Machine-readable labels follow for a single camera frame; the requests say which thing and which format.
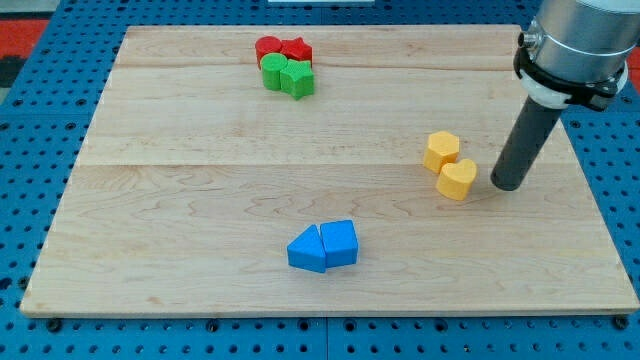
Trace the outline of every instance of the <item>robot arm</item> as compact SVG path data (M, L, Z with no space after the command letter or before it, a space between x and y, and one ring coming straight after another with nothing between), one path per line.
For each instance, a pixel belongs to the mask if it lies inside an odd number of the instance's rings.
M529 97L491 174L517 189L562 111L604 111L628 78L640 38L639 0L544 0L518 38L514 69Z

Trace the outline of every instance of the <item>blue block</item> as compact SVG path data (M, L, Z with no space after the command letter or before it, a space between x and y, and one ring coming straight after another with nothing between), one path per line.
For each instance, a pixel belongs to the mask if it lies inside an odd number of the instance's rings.
M353 221L343 220L320 225L327 267L355 264L358 259L358 238Z
M287 246L289 265L323 273L327 270L326 255L318 227L311 225Z

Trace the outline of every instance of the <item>black cylindrical end effector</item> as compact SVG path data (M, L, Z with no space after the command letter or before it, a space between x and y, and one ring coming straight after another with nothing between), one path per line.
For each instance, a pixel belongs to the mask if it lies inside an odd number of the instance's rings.
M527 98L491 173L496 187L505 191L520 187L561 113Z

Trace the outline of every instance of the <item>wood grain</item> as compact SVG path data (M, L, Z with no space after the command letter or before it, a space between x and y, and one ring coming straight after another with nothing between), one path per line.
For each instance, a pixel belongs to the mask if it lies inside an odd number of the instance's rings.
M133 27L22 301L33 317L618 314L637 297L563 129L527 183L490 184L524 93L513 26ZM252 46L314 47L316 94L262 88ZM449 130L463 202L421 166ZM351 218L355 266L290 268Z

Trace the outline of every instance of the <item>green block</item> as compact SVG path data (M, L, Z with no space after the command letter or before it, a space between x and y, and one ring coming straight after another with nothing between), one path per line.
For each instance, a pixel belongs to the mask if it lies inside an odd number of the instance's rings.
M280 86L282 91L290 94L296 100L313 94L311 62L289 59L287 67L280 71Z
M262 83L269 90L280 91L280 71L287 67L287 57L280 53L270 53L262 57Z

